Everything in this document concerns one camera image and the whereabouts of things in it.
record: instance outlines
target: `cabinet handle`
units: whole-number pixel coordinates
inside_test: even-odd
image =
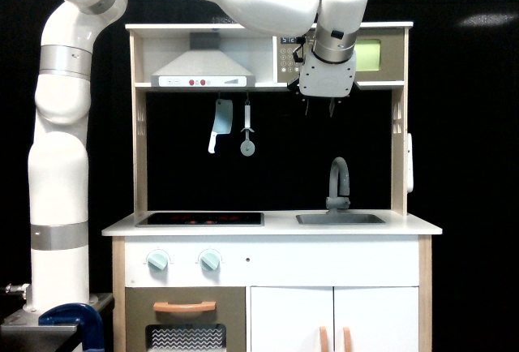
[[[326,327],[321,326],[319,332],[321,336],[321,352],[328,352],[328,334],[326,333]]]
[[[351,333],[347,326],[344,327],[344,352],[351,352]]]
[[[167,302],[155,302],[153,305],[154,311],[165,313],[196,313],[199,311],[212,311],[216,309],[216,302],[188,303],[185,305],[170,305]]]

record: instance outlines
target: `control knob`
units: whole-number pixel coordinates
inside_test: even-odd
[[[168,262],[168,254],[161,249],[156,249],[155,251],[150,252],[146,258],[148,267],[153,271],[163,271],[168,266]]]
[[[206,249],[200,254],[198,261],[205,271],[215,271],[220,266],[220,254],[213,249]]]

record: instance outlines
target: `blue clamp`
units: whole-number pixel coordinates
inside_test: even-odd
[[[103,321],[92,306],[85,303],[67,303],[56,306],[38,319],[39,325],[78,324],[85,352],[105,352]]]

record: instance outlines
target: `oven door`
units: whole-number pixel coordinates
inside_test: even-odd
[[[126,288],[127,352],[245,352],[245,287]]]

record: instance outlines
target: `gray faucet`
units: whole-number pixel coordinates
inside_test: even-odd
[[[326,198],[326,208],[330,212],[337,212],[338,208],[347,209],[350,207],[350,172],[348,165],[342,157],[336,157],[330,169],[330,196]]]

